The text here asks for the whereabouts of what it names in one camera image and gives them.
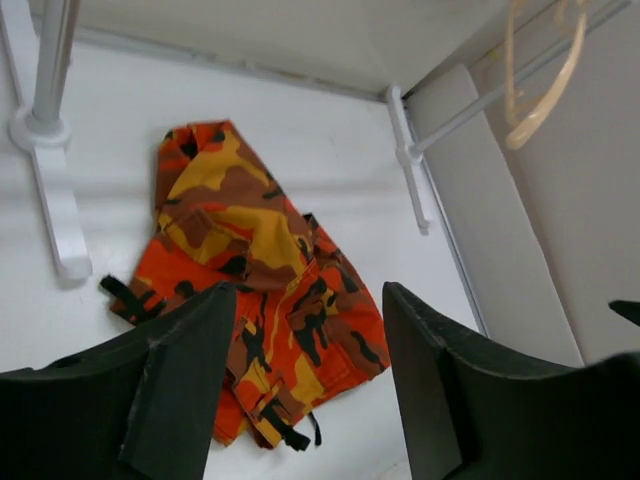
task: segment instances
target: clothes hanger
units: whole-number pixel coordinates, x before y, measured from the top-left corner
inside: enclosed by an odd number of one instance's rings
[[[514,25],[516,16],[522,12],[523,7],[528,1],[529,0],[512,0],[507,19],[507,33],[505,38],[505,114],[507,122],[513,127],[513,130],[506,138],[507,148],[511,150],[518,150],[531,138],[545,122],[558,103],[558,100],[560,100],[560,97],[567,88],[569,80],[575,72],[578,59],[582,54],[582,47],[587,31],[587,5],[589,0],[559,0],[558,9],[554,16],[554,23],[564,33],[573,35],[569,55],[547,93],[539,98],[517,105],[516,100],[523,95],[523,92],[516,90],[514,86]],[[575,29],[567,25],[564,18],[570,3],[575,3],[579,8],[578,24]],[[526,111],[529,111],[526,117],[523,120],[519,120],[519,116]]]

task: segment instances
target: white floor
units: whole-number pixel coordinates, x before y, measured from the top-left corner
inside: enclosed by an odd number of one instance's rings
[[[11,85],[0,54],[2,123],[16,107]],[[0,371],[43,367],[127,330],[107,313],[97,284],[107,273],[131,275],[153,229],[154,150],[170,127],[197,120],[236,123],[294,204],[313,211],[359,268],[379,304],[383,282],[397,280],[473,324],[441,229],[417,232],[384,105],[81,44],[67,87],[68,162],[95,273],[82,285],[56,280],[31,167],[2,129]],[[206,478],[371,480],[406,459],[391,372],[319,408],[317,417],[324,437],[317,450],[270,452],[247,437],[227,449],[212,444]],[[391,478],[406,478],[406,469]]]

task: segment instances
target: garment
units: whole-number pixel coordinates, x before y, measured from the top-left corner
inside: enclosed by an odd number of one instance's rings
[[[228,121],[166,135],[155,210],[156,233],[129,286],[112,291],[112,310],[137,325],[233,282],[235,331],[213,436],[229,445],[250,428],[263,447],[284,439],[305,449],[292,427],[389,365],[362,280]]]

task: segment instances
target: orange camouflage clothing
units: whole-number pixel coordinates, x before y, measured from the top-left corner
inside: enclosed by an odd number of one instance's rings
[[[136,325],[233,282],[235,332],[213,436],[229,445],[249,428],[260,446],[306,449],[293,426],[389,366],[380,313],[355,269],[228,121],[166,135],[155,213],[129,286],[103,280],[112,310]]]

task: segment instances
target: camouflage fabric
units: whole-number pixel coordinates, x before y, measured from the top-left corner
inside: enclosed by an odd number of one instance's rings
[[[129,284],[144,318],[120,300],[112,310],[137,324],[216,282],[237,285],[216,440],[250,428],[274,447],[315,406],[387,368],[382,319],[353,266],[230,122],[166,135],[155,209],[156,234]]]

